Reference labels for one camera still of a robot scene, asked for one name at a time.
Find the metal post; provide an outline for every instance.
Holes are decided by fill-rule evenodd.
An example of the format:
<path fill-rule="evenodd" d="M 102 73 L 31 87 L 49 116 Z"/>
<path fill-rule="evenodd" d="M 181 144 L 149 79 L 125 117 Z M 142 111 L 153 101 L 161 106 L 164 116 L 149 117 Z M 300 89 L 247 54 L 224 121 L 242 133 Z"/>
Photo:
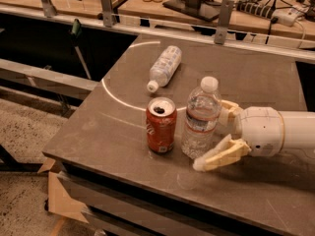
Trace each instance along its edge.
<path fill-rule="evenodd" d="M 111 28 L 113 25 L 116 24 L 115 17 L 113 16 L 112 2 L 111 0 L 100 0 L 100 1 L 101 1 L 101 8 L 102 8 L 103 23 L 106 27 Z"/>
<path fill-rule="evenodd" d="M 57 10 L 53 6 L 51 0 L 41 0 L 43 15 L 47 18 L 52 18 L 57 15 Z"/>
<path fill-rule="evenodd" d="M 215 43 L 224 44 L 229 26 L 230 15 L 233 10 L 234 0 L 222 0 L 220 5 L 219 21 L 217 25 Z"/>

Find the can top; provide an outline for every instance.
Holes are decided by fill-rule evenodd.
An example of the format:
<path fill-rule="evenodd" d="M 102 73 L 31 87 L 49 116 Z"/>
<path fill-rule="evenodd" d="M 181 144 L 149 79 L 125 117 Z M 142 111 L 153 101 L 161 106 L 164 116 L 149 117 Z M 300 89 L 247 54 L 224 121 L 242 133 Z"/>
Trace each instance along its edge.
<path fill-rule="evenodd" d="M 164 117 L 174 112 L 175 104 L 169 98 L 157 97 L 149 102 L 148 109 L 153 115 Z"/>

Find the gray tabletop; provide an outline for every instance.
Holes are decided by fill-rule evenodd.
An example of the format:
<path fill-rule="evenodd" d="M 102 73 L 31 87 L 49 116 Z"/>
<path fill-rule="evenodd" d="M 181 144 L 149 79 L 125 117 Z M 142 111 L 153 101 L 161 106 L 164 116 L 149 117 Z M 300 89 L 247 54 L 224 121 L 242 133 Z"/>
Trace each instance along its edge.
<path fill-rule="evenodd" d="M 182 50 L 182 63 L 168 86 L 151 94 L 149 70 L 168 45 Z M 217 77 L 222 97 L 243 108 L 306 110 L 293 58 L 140 35 L 43 153 L 256 226 L 314 235 L 315 166 L 284 153 L 248 156 L 208 173 L 193 170 L 180 137 L 188 94 L 205 76 Z M 151 152 L 146 140 L 145 108 L 157 96 L 178 109 L 175 147 L 164 155 Z"/>

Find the black monitor base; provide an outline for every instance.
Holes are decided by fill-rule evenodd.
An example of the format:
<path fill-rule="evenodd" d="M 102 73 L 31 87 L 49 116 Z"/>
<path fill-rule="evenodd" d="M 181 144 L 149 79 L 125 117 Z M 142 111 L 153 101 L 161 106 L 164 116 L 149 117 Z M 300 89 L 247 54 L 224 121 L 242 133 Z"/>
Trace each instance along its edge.
<path fill-rule="evenodd" d="M 220 6 L 210 6 L 207 4 L 202 4 L 200 6 L 200 9 L 194 9 L 186 7 L 185 1 L 181 0 L 169 0 L 167 2 L 164 2 L 163 6 L 207 22 L 211 22 L 217 19 L 220 13 Z"/>

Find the monitor stand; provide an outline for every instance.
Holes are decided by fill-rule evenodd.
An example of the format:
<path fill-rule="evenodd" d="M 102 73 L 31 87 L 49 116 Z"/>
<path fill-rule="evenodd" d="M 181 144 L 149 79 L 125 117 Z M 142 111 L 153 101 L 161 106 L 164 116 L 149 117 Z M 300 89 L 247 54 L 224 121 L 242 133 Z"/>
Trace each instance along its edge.
<path fill-rule="evenodd" d="M 220 13 L 220 6 L 203 4 L 202 0 L 169 0 L 163 6 L 207 22 L 217 19 Z"/>

